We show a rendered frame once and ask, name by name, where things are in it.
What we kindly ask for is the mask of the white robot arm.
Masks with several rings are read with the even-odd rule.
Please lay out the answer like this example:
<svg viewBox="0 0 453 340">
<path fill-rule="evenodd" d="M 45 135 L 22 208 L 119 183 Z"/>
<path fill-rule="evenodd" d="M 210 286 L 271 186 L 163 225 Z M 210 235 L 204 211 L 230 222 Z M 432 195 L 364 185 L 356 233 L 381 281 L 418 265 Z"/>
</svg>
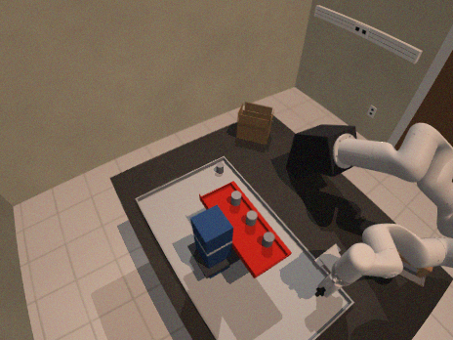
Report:
<svg viewBox="0 0 453 340">
<path fill-rule="evenodd" d="M 419 238 L 401 225 L 377 224 L 363 232 L 363 243 L 352 245 L 342 256 L 335 244 L 316 258 L 312 264 L 317 270 L 325 265 L 332 282 L 341 285 L 362 276 L 391 278 L 403 270 L 398 252 L 415 268 L 453 268 L 453 147 L 436 129 L 426 123 L 412 125 L 399 150 L 386 142 L 343 134 L 335 142 L 333 158 L 340 168 L 355 166 L 417 182 L 437 206 L 439 232 L 450 238 Z"/>
</svg>

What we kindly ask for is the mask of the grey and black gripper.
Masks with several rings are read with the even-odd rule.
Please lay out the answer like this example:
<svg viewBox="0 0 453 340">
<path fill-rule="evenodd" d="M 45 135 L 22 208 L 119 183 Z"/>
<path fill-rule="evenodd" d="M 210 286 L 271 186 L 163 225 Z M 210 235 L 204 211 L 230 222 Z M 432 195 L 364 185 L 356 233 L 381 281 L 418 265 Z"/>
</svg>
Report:
<svg viewBox="0 0 453 340">
<path fill-rule="evenodd" d="M 347 285 L 341 285 L 340 283 L 337 283 L 337 282 L 332 283 L 332 279 L 333 279 L 332 273 L 330 273 L 321 283 L 318 284 L 319 289 L 318 289 L 318 287 L 316 288 L 316 290 L 317 290 L 317 292 L 315 293 L 316 297 L 318 297 L 319 295 L 322 294 L 321 296 L 324 295 L 326 298 L 328 298 L 333 293 L 335 293 L 337 290 L 339 290 L 342 286 L 347 286 Z"/>
</svg>

